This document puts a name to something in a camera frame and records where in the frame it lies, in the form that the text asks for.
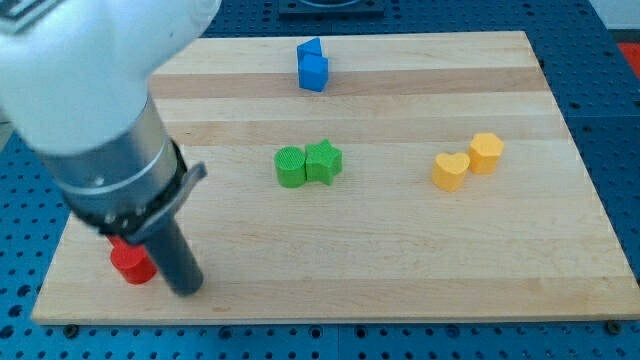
toy block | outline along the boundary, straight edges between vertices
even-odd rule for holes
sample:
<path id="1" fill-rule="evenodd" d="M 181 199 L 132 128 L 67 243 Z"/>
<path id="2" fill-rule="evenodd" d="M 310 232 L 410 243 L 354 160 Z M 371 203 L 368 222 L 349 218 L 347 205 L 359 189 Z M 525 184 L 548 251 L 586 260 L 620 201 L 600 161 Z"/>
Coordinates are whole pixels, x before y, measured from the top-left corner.
<path id="1" fill-rule="evenodd" d="M 275 157 L 278 183 L 286 188 L 297 188 L 307 181 L 305 168 L 306 155 L 295 146 L 280 149 Z"/>
<path id="2" fill-rule="evenodd" d="M 108 236 L 113 245 L 111 264 L 133 285 L 144 284 L 158 271 L 142 246 L 131 246 L 118 236 Z"/>
<path id="3" fill-rule="evenodd" d="M 311 54 L 316 56 L 322 56 L 322 45 L 320 44 L 320 38 L 315 37 L 304 44 L 298 45 L 298 64 L 302 61 L 305 55 Z"/>
<path id="4" fill-rule="evenodd" d="M 333 183 L 333 177 L 342 171 L 342 151 L 324 139 L 318 144 L 306 145 L 307 181 Z"/>
<path id="5" fill-rule="evenodd" d="M 444 191 L 454 192 L 462 186 L 469 163 L 469 155 L 465 153 L 438 154 L 433 164 L 431 181 Z"/>
<path id="6" fill-rule="evenodd" d="M 504 143 L 493 133 L 480 133 L 473 136 L 469 145 L 469 169 L 474 174 L 487 175 L 495 171 L 498 160 L 504 150 Z"/>
<path id="7" fill-rule="evenodd" d="M 329 80 L 329 59 L 306 55 L 298 64 L 298 82 L 301 88 L 321 92 Z"/>

yellow hexagon block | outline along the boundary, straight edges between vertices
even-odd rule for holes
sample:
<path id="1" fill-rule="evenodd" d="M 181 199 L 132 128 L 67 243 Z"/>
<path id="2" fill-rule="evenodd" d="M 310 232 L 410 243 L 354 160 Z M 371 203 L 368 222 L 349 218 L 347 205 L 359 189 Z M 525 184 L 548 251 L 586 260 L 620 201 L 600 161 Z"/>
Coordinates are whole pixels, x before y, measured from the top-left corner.
<path id="1" fill-rule="evenodd" d="M 438 154 L 433 164 L 431 181 L 442 190 L 454 192 L 462 185 L 469 163 L 469 155 L 464 153 Z"/>
<path id="2" fill-rule="evenodd" d="M 504 150 L 504 142 L 494 133 L 480 133 L 473 136 L 469 146 L 469 169 L 474 174 L 492 174 Z"/>

green cylinder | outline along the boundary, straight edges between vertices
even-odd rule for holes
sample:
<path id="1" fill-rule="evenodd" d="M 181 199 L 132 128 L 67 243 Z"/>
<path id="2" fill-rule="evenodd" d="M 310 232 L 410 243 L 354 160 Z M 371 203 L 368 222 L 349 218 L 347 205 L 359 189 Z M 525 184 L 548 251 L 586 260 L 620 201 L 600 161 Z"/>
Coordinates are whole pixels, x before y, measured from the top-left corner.
<path id="1" fill-rule="evenodd" d="M 295 146 L 280 149 L 274 157 L 278 182 L 286 188 L 297 188 L 307 181 L 306 155 Z"/>

red block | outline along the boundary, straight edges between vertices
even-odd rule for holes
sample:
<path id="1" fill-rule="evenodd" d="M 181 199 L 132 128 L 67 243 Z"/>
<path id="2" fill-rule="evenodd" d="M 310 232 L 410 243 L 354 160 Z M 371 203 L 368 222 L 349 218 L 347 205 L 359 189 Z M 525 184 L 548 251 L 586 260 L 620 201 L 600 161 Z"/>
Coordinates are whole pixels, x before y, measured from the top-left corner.
<path id="1" fill-rule="evenodd" d="M 158 270 L 144 247 L 130 246 L 117 236 L 107 238 L 113 245 L 111 264 L 128 283 L 140 285 L 153 278 Z"/>
<path id="2" fill-rule="evenodd" d="M 622 54 L 627 58 L 629 64 L 631 64 L 636 76 L 640 78 L 640 44 L 620 43 L 618 47 L 622 50 Z"/>

wooden table surface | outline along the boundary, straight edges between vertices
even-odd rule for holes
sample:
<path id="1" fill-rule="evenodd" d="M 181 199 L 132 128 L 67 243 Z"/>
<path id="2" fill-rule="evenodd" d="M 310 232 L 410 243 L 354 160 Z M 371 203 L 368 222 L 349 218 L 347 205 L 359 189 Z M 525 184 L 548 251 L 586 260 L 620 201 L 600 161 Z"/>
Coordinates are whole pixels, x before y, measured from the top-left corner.
<path id="1" fill-rule="evenodd" d="M 42 324 L 484 322 L 638 318 L 640 291 L 522 32 L 325 37 L 323 93 L 297 86 L 308 38 L 202 39 L 151 90 L 209 176 L 178 214 L 205 273 L 194 296 L 124 282 L 72 218 Z M 496 172 L 450 194 L 435 156 L 476 132 Z M 332 186 L 285 189 L 273 156 L 329 138 Z"/>

